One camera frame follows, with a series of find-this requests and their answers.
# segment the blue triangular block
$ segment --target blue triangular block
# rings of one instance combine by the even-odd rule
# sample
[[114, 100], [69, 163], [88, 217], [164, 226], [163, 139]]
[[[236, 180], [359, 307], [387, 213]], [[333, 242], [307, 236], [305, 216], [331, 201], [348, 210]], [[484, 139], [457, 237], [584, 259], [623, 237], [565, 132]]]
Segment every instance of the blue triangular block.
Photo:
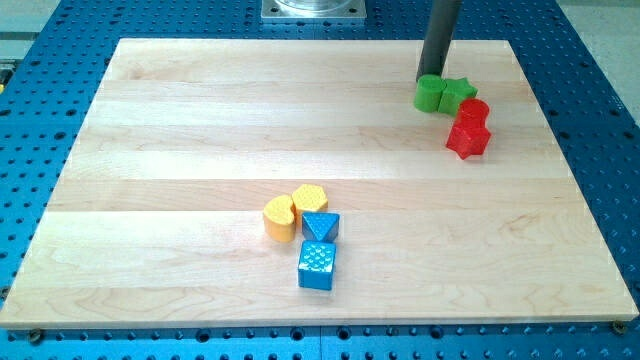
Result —
[[340, 215], [325, 212], [302, 213], [302, 235], [307, 240], [331, 243], [338, 237]]

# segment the wooden tabletop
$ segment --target wooden tabletop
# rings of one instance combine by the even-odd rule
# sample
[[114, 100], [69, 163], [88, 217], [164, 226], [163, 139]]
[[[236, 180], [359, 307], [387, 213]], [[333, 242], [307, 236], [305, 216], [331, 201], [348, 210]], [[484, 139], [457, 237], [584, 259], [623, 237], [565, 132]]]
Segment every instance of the wooden tabletop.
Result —
[[[456, 41], [493, 137], [413, 108], [416, 41], [121, 40], [22, 268], [7, 328], [629, 320], [637, 308], [507, 42]], [[261, 210], [341, 215], [334, 288]]]

